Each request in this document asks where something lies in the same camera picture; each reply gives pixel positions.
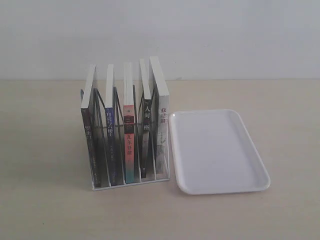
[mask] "wire book holder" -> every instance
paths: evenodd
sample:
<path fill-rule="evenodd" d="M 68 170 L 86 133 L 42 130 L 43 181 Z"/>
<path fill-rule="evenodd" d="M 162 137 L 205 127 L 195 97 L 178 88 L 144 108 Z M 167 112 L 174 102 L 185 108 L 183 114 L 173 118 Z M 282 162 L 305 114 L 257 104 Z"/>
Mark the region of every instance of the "wire book holder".
<path fill-rule="evenodd" d="M 156 156 L 154 149 L 154 131 L 153 125 L 155 121 L 151 114 L 150 118 L 150 129 L 149 129 L 149 144 L 148 144 L 148 156 L 146 164 L 146 177 L 142 178 L 141 175 L 141 166 L 140 166 L 140 144 L 141 136 L 139 136 L 139 127 L 141 123 L 138 122 L 138 114 L 140 112 L 141 103 L 137 111 L 137 102 L 136 102 L 136 88 L 133 85 L 133 103 L 134 103 L 134 182 L 126 183 L 125 179 L 125 149 L 124 149 L 124 116 L 121 110 L 121 105 L 119 101 L 117 87 L 113 87 L 113 110 L 114 110 L 114 141 L 115 141 L 115 150 L 116 150 L 116 185 L 111 185 L 110 181 L 110 168 L 108 160 L 108 138 L 107 138 L 107 126 L 103 122 L 101 106 L 103 107 L 103 112 L 105 109 L 104 101 L 99 93 L 97 88 L 92 92 L 93 101 L 96 111 L 92 114 L 93 119 L 97 119 L 96 124 L 93 125 L 94 130 L 97 132 L 98 141 L 96 144 L 97 156 L 99 160 L 99 169 L 101 174 L 101 187 L 94 187 L 92 181 L 92 189 L 94 191 L 106 190 L 111 188 L 119 188 L 125 186 L 140 185 L 146 183 L 155 183 L 167 181 L 170 178 L 170 167 L 169 167 L 169 156 L 165 156 L 166 160 L 164 161 L 164 171 L 156 172 Z"/>

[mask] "wooden table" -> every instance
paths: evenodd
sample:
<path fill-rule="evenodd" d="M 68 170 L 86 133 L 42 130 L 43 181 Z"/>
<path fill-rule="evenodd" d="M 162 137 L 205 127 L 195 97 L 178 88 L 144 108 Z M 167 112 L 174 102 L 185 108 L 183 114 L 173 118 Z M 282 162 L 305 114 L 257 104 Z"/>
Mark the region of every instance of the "wooden table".
<path fill-rule="evenodd" d="M 171 112 L 237 111 L 271 178 L 199 196 L 179 190 L 172 159 L 170 181 L 93 192 L 84 85 L 0 82 L 1 240 L 320 239 L 319 80 L 168 81 Z"/>

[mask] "black book spine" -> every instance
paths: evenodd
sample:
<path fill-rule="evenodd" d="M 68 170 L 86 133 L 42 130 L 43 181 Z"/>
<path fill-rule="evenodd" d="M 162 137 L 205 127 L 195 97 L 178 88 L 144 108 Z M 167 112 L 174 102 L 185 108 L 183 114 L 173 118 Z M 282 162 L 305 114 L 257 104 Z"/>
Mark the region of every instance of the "black book spine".
<path fill-rule="evenodd" d="M 99 173 L 98 168 L 98 161 L 95 152 L 95 142 L 94 142 L 94 135 L 91 123 L 91 116 L 89 109 L 81 109 L 83 126 L 85 131 L 86 143 L 88 146 L 88 153 L 89 153 L 89 161 L 90 161 L 90 168 L 91 168 L 91 176 L 93 181 L 93 186 L 95 188 L 101 187 L 101 175 Z"/>
<path fill-rule="evenodd" d="M 150 134 L 150 121 L 151 121 L 151 100 L 143 100 L 143 124 L 142 124 L 142 148 L 140 157 L 141 177 L 145 178 L 147 175 L 147 162 L 149 150 L 149 134 Z"/>
<path fill-rule="evenodd" d="M 109 176 L 112 186 L 117 185 L 117 156 L 115 147 L 115 114 L 113 107 L 105 109 L 107 142 L 108 142 L 108 162 Z"/>

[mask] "book cover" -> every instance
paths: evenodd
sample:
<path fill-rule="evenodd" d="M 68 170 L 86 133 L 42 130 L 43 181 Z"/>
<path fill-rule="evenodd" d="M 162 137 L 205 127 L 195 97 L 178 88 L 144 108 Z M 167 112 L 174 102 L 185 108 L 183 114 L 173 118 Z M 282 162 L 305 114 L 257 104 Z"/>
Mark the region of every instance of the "book cover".
<path fill-rule="evenodd" d="M 114 101 L 115 72 L 114 65 L 109 64 L 106 73 L 105 89 L 105 119 L 107 135 L 107 161 L 111 186 L 117 185 L 117 153 L 115 139 L 115 101 Z"/>
<path fill-rule="evenodd" d="M 132 64 L 123 64 L 123 125 L 124 125 L 124 162 L 125 182 L 134 182 L 135 160 L 135 108 L 133 92 Z"/>
<path fill-rule="evenodd" d="M 150 121 L 151 121 L 151 93 L 149 87 L 149 81 L 147 77 L 147 69 L 144 59 L 139 60 L 140 64 L 140 81 L 142 83 L 142 97 L 141 106 L 139 109 L 139 123 L 140 126 L 140 170 L 141 177 L 147 176 L 147 164 L 148 164 L 148 151 L 149 151 L 149 139 L 150 139 Z"/>
<path fill-rule="evenodd" d="M 163 173 L 165 164 L 168 166 L 168 117 L 169 90 L 157 56 L 149 58 L 149 84 L 152 93 L 152 131 L 156 173 Z"/>
<path fill-rule="evenodd" d="M 95 111 L 95 78 L 96 66 L 91 65 L 85 82 L 85 88 L 81 102 L 81 115 L 83 120 L 86 143 L 88 147 L 92 183 L 94 188 L 99 188 L 102 185 L 102 179 L 99 171 L 99 161 L 96 153 L 96 136 L 94 132 L 95 119 L 97 115 L 97 112 Z"/>

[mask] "white wall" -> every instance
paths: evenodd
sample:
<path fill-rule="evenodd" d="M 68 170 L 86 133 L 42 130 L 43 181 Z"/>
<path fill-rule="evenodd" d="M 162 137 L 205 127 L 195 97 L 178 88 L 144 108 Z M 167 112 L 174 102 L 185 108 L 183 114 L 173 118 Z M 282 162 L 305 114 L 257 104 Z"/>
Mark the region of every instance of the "white wall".
<path fill-rule="evenodd" d="M 158 55 L 167 79 L 320 78 L 320 1 L 5 0 L 0 79 L 84 79 Z"/>

